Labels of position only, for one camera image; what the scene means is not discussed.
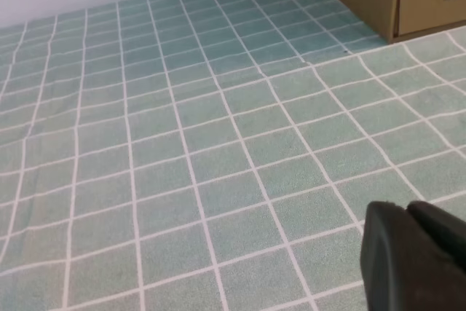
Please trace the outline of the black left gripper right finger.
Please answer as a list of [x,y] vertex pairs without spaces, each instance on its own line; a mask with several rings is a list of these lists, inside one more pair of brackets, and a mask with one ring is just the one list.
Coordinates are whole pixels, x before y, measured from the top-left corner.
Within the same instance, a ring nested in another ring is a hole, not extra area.
[[465,222],[428,202],[410,202],[406,210],[441,250],[465,271]]

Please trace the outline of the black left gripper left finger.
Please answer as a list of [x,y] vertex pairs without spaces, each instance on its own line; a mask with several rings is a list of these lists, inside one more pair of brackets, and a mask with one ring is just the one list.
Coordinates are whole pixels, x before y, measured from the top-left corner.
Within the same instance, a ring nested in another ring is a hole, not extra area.
[[369,310],[464,310],[465,271],[391,202],[366,208],[360,271]]

